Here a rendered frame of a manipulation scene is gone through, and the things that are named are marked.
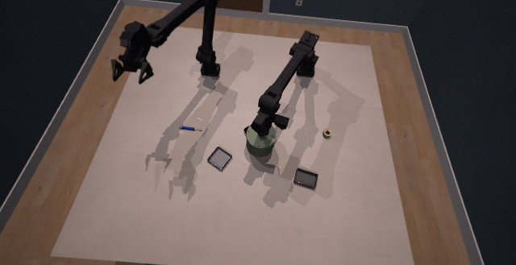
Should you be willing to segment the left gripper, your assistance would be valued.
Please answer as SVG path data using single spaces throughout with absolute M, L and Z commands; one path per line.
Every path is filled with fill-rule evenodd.
M 260 136 L 268 135 L 268 133 L 269 133 L 269 129 L 270 129 L 270 128 L 265 127 L 261 133 L 259 133 L 259 132 L 257 132 L 257 133 L 258 133 Z

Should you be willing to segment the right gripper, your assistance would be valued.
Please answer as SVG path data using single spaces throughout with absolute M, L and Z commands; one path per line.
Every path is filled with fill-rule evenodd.
M 111 60 L 111 66 L 112 66 L 112 70 L 113 70 L 113 77 L 112 77 L 113 81 L 117 81 L 118 78 L 124 73 L 124 71 L 137 72 L 138 69 L 141 69 L 140 75 L 139 75 L 139 84 L 140 85 L 144 81 L 146 81 L 148 78 L 153 76 L 152 67 L 148 63 L 146 58 L 138 57 L 138 56 L 125 56 L 125 55 L 119 55 L 118 58 L 119 58 L 119 60 L 121 60 L 123 62 L 123 66 L 117 60 Z M 133 64 L 135 64 L 135 65 L 133 65 Z M 140 65 L 142 65 L 142 66 L 140 66 Z M 116 68 L 117 68 L 117 73 L 116 73 Z M 145 73 L 146 73 L 146 76 L 143 78 L 143 75 Z

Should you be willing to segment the small brass hex nut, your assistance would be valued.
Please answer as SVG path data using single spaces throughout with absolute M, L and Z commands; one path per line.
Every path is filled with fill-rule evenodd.
M 328 133 L 328 135 L 326 134 L 326 132 Z M 322 133 L 322 135 L 325 137 L 325 138 L 329 138 L 331 136 L 331 131 L 328 130 L 328 129 L 325 129 L 325 131 Z

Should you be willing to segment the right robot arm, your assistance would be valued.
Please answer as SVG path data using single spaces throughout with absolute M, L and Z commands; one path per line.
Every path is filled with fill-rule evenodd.
M 146 58 L 151 46 L 155 48 L 161 46 L 174 29 L 198 9 L 205 7 L 202 45 L 198 47 L 196 60 L 200 64 L 202 63 L 201 73 L 218 75 L 220 64 L 215 63 L 216 55 L 212 47 L 214 18 L 218 1 L 220 0 L 185 0 L 162 19 L 150 23 L 146 27 L 137 21 L 128 23 L 124 27 L 125 31 L 119 37 L 120 46 L 127 48 L 124 55 Z

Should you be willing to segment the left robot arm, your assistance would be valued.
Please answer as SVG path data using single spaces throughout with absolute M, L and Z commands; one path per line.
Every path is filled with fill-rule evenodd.
M 285 66 L 277 80 L 260 96 L 258 102 L 260 109 L 257 112 L 256 120 L 254 119 L 251 124 L 251 128 L 254 131 L 261 133 L 265 127 L 271 128 L 273 122 L 280 129 L 286 130 L 289 118 L 275 114 L 281 105 L 279 104 L 281 100 L 280 96 L 282 96 L 285 87 L 296 71 L 298 71 L 298 74 L 314 75 L 314 66 L 318 60 L 318 56 L 314 54 L 314 46 L 318 38 L 319 35 L 305 31 L 299 42 L 294 43 L 290 48 L 289 54 L 293 57 Z

